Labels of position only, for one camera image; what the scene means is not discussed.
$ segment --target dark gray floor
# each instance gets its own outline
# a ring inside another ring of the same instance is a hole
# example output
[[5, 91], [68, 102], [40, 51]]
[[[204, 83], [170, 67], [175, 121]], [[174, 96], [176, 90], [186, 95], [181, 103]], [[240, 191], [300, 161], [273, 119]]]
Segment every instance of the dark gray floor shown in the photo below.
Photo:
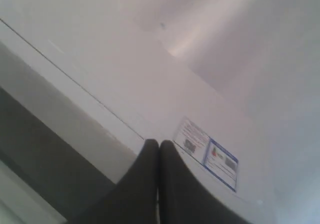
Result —
[[0, 159], [66, 219], [115, 185], [2, 88]]

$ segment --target white appliance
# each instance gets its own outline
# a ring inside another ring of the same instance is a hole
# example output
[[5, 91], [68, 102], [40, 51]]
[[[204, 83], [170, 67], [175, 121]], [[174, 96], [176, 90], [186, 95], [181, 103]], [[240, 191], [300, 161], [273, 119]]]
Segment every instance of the white appliance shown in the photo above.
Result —
[[[305, 170], [316, 171], [320, 154], [318, 6], [0, 0], [0, 42], [26, 64], [7, 64], [0, 85], [113, 181], [131, 162], [111, 168], [108, 156], [121, 158], [124, 147], [136, 155], [146, 138], [175, 139], [187, 118], [239, 161], [232, 190], [177, 147], [215, 197], [252, 223], [313, 223], [319, 195], [307, 190], [320, 175]], [[42, 104], [49, 91], [117, 145], [79, 141], [63, 115], [55, 118], [62, 106]]]

